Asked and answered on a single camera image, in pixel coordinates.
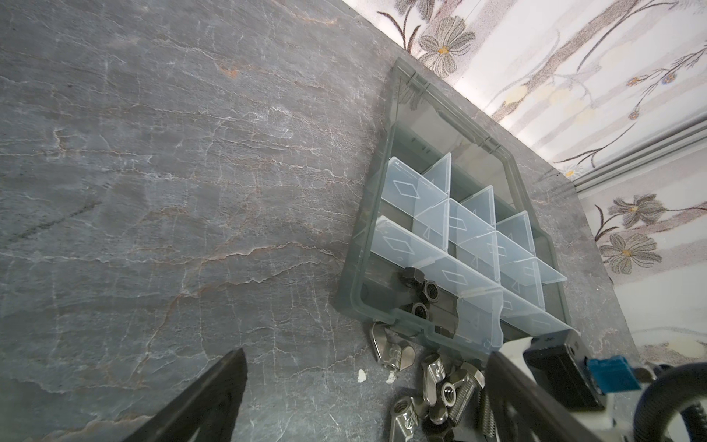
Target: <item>blue connector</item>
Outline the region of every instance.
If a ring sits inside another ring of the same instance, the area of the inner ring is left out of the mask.
[[[633,375],[633,369],[623,356],[591,359],[587,362],[587,367],[604,394],[641,389],[641,384]]]

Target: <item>black cable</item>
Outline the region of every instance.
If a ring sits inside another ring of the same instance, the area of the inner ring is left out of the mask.
[[[661,366],[658,379],[641,395],[633,419],[636,442],[661,442],[670,419],[681,412],[692,442],[707,442],[707,416],[699,403],[707,397],[707,363]]]

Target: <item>floral wallpaper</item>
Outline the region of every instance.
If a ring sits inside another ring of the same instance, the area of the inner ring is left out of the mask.
[[[344,1],[571,180],[707,117],[707,0]]]
[[[580,194],[647,359],[707,360],[707,142],[685,150]]]

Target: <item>hex nut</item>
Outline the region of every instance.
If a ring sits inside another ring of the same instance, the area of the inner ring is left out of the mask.
[[[400,281],[411,289],[417,289],[425,284],[425,273],[416,267],[405,267],[400,272]]]
[[[424,303],[435,303],[440,300],[440,289],[434,281],[425,281],[422,284],[420,296]]]
[[[430,320],[430,310],[428,310],[427,306],[423,303],[405,304],[404,306],[400,306],[400,309],[412,313],[418,318]]]

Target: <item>gray flower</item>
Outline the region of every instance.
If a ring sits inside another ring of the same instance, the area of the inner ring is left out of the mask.
[[[467,25],[461,17],[443,18],[435,37],[420,37],[420,47],[426,51],[420,61],[441,78],[456,71],[457,64],[453,55],[466,54],[471,41],[476,37],[472,31],[464,32],[466,28]]]
[[[435,8],[435,0],[395,0],[395,8],[401,16],[404,16],[410,6],[414,4],[417,5],[422,19],[429,23],[432,18],[432,10]]]
[[[625,202],[622,198],[616,198],[614,205],[609,208],[609,215],[624,215],[622,223],[624,228],[643,221],[646,224],[654,224],[665,212],[662,202],[655,199],[655,194],[633,197],[633,203]]]
[[[609,237],[611,245],[599,248],[602,256],[608,259],[613,273],[631,273],[631,263],[639,267],[651,267],[656,262],[662,262],[659,254],[651,252],[657,245],[655,240],[642,233],[634,233],[629,239],[624,240],[618,233]]]

